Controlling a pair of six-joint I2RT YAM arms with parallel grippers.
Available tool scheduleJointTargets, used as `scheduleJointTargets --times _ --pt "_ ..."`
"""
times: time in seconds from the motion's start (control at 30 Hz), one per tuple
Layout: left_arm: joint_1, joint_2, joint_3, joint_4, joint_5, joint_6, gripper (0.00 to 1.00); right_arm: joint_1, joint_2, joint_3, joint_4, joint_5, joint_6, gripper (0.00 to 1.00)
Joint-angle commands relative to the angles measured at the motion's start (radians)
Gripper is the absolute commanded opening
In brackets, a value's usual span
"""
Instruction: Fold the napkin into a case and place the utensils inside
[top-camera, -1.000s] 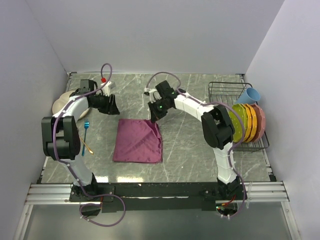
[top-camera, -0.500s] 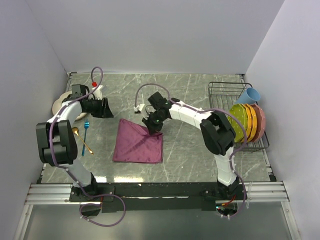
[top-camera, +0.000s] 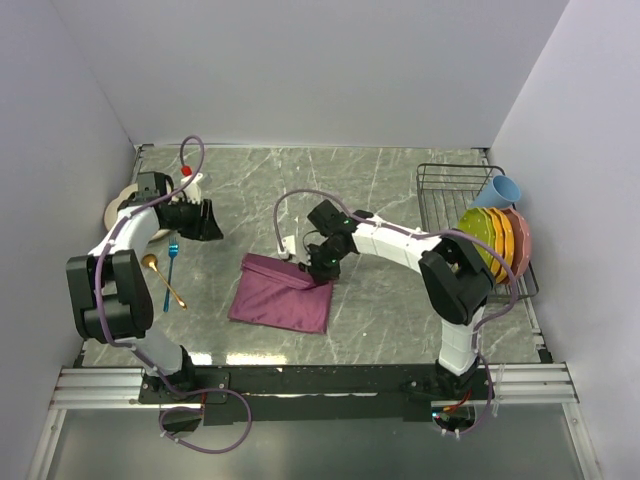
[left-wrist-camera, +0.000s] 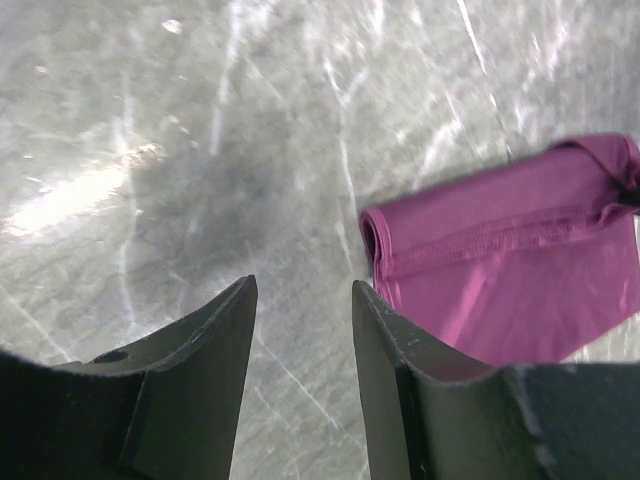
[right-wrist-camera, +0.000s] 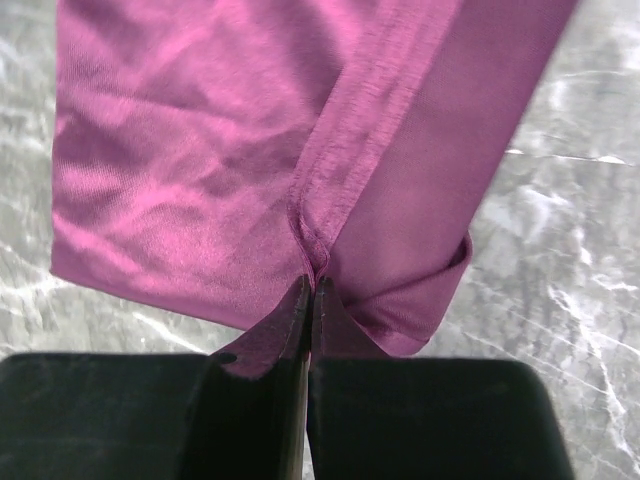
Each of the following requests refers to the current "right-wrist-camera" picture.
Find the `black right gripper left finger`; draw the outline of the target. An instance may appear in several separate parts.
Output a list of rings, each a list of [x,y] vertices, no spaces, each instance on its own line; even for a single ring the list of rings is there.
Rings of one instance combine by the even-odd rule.
[[[5,479],[298,479],[311,288],[213,354],[1,363]]]

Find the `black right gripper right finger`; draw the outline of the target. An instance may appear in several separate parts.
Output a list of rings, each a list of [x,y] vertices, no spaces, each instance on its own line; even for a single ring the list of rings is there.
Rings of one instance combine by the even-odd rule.
[[[397,358],[347,314],[313,306],[307,431],[319,479],[570,479],[547,390],[519,361]]]

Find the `purple cloth napkin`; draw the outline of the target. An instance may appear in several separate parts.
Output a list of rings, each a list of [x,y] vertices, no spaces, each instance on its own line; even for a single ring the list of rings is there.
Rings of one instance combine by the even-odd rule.
[[[572,1],[60,1],[51,270],[246,330],[332,278],[418,352]]]

